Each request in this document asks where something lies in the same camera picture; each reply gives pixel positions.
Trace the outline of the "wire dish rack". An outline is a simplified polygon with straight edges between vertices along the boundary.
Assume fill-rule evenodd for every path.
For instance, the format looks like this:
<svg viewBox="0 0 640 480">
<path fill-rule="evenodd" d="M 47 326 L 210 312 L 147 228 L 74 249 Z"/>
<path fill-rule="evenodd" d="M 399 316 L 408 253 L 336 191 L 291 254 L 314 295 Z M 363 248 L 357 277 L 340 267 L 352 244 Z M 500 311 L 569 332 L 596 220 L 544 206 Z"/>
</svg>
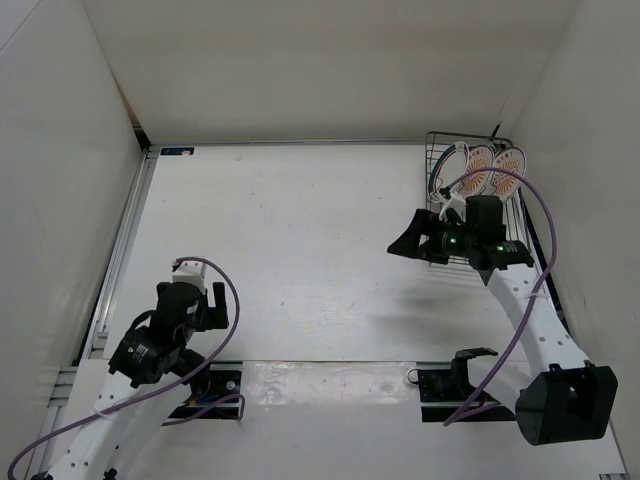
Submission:
<svg viewBox="0 0 640 480">
<path fill-rule="evenodd" d="M 431 132 L 425 156 L 430 212 L 419 258 L 479 270 L 531 265 L 508 205 L 526 170 L 524 152 L 495 137 Z"/>
</svg>

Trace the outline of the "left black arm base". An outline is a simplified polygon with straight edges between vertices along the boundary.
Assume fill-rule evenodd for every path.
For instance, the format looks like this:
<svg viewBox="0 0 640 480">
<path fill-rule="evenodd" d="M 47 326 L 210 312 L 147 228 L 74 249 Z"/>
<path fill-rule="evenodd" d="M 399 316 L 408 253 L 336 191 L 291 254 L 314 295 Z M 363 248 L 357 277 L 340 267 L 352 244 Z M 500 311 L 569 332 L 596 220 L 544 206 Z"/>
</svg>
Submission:
<svg viewBox="0 0 640 480">
<path fill-rule="evenodd" d="M 182 422 L 200 411 L 205 411 L 198 420 L 237 420 L 242 401 L 227 399 L 215 408 L 208 406 L 217 400 L 241 394 L 243 363 L 212 363 L 209 366 L 209 389 L 183 401 L 169 416 L 168 422 Z"/>
</svg>

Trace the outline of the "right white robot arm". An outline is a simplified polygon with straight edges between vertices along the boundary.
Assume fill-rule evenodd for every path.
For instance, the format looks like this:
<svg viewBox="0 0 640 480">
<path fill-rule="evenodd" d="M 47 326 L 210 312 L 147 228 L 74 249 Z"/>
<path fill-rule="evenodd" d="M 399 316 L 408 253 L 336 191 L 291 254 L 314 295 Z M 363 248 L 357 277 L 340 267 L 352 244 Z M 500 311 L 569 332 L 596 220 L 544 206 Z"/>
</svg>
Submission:
<svg viewBox="0 0 640 480">
<path fill-rule="evenodd" d="M 445 265 L 462 257 L 480 275 L 514 327 L 509 346 L 522 347 L 529 371 L 507 365 L 508 351 L 456 352 L 449 387 L 467 404 L 489 395 L 515 417 L 524 439 L 546 445 L 604 436 L 618 381 L 597 366 L 564 328 L 539 288 L 543 281 L 525 244 L 510 240 L 498 207 L 469 208 L 467 219 L 419 209 L 388 253 Z"/>
</svg>

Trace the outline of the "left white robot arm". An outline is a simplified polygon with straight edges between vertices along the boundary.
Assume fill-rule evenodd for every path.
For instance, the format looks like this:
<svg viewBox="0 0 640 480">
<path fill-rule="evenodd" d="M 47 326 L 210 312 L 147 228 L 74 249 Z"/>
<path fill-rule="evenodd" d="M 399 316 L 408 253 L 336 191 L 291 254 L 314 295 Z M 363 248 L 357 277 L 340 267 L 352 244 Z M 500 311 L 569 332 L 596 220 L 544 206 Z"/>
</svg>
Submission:
<svg viewBox="0 0 640 480">
<path fill-rule="evenodd" d="M 236 328 L 224 283 L 173 280 L 159 283 L 156 293 L 156 306 L 132 321 L 112 354 L 93 413 L 60 428 L 76 436 L 38 478 L 121 479 L 135 449 L 170 425 L 182 403 L 209 396 L 215 356 L 188 343 L 196 333 Z"/>
</svg>

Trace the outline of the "green rimmed white plate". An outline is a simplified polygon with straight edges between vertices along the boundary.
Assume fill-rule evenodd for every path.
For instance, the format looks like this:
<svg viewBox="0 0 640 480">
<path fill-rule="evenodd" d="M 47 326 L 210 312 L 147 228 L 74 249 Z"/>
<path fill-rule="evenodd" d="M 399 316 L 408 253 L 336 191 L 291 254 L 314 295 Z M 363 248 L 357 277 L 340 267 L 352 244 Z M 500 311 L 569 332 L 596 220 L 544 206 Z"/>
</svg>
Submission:
<svg viewBox="0 0 640 480">
<path fill-rule="evenodd" d="M 469 148 L 465 142 L 451 144 L 433 164 L 428 180 L 428 198 L 439 202 L 441 188 L 446 187 L 465 172 Z"/>
</svg>

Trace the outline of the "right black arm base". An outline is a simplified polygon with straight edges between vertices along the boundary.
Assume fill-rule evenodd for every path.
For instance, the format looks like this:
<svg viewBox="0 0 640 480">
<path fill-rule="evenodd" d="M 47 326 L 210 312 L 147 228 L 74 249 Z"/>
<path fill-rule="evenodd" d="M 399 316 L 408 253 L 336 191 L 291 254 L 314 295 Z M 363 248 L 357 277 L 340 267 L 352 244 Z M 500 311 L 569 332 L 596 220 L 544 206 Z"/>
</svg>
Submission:
<svg viewBox="0 0 640 480">
<path fill-rule="evenodd" d="M 443 423 L 453 415 L 474 391 L 474 387 L 469 383 L 468 361 L 480 357 L 497 356 L 498 353 L 490 348 L 464 349 L 456 352 L 448 364 L 436 366 L 418 364 L 416 368 L 410 369 L 406 374 L 406 380 L 411 386 L 418 388 L 421 421 L 423 423 Z M 488 409 L 487 406 L 493 403 L 496 403 L 496 400 L 488 393 L 482 392 L 469 410 L 486 409 L 459 419 L 459 422 L 515 421 L 514 414 L 504 406 L 497 405 Z"/>
</svg>

